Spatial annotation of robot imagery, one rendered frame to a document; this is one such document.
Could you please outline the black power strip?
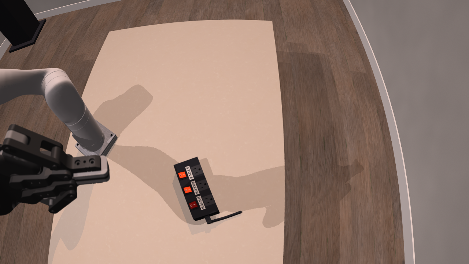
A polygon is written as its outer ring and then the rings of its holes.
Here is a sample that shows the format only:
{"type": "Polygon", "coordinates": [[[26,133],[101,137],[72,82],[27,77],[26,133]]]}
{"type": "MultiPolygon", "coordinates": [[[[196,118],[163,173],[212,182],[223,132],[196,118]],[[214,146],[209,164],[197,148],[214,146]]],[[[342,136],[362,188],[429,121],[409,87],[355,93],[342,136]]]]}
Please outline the black power strip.
{"type": "Polygon", "coordinates": [[[174,164],[174,168],[189,210],[195,221],[205,218],[207,224],[211,224],[242,213],[242,211],[239,211],[211,220],[211,216],[220,212],[213,199],[198,157],[174,164]]]}

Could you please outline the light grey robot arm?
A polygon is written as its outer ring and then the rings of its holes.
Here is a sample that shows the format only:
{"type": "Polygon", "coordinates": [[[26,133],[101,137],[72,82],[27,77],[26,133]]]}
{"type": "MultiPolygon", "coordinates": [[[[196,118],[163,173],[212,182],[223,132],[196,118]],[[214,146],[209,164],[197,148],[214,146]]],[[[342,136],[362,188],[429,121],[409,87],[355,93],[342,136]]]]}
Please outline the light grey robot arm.
{"type": "Polygon", "coordinates": [[[0,69],[0,105],[22,95],[42,95],[54,114],[89,152],[104,143],[104,133],[65,71],[0,69]]]}

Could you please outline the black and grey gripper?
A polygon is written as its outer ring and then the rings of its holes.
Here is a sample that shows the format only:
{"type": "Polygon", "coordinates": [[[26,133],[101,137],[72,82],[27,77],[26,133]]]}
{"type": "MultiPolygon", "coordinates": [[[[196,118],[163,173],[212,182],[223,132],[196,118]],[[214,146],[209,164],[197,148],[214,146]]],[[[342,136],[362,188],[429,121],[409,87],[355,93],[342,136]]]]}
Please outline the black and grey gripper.
{"type": "Polygon", "coordinates": [[[77,198],[79,185],[109,179],[104,155],[72,157],[60,142],[11,124],[0,144],[0,216],[19,203],[39,202],[57,214],[77,198]]]}

